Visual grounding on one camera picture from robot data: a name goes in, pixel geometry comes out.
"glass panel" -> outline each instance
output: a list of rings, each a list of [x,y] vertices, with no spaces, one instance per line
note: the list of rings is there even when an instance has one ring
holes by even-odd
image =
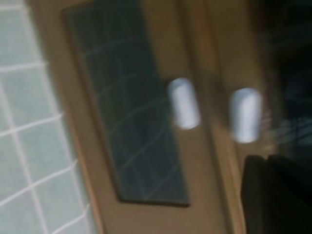
[[[136,1],[65,11],[87,71],[124,201],[188,204],[168,100]]]

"wall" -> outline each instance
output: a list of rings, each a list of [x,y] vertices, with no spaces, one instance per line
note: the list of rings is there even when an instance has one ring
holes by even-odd
[[[0,0],[0,234],[95,234],[31,10]]]

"tiled glass wall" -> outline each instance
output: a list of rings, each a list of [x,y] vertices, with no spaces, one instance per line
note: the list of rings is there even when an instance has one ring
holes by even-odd
[[[95,234],[30,16],[0,0],[0,234]]]

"dark object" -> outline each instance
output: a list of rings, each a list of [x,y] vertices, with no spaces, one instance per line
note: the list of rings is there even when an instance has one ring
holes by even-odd
[[[287,158],[249,156],[241,192],[248,234],[311,234],[311,181]]]

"wooden door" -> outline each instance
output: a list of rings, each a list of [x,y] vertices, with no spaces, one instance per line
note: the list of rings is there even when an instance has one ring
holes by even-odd
[[[245,233],[224,51],[219,61],[225,42],[210,12],[220,8],[204,0],[31,5],[100,233]],[[190,130],[175,125],[166,97],[180,77],[200,106]]]

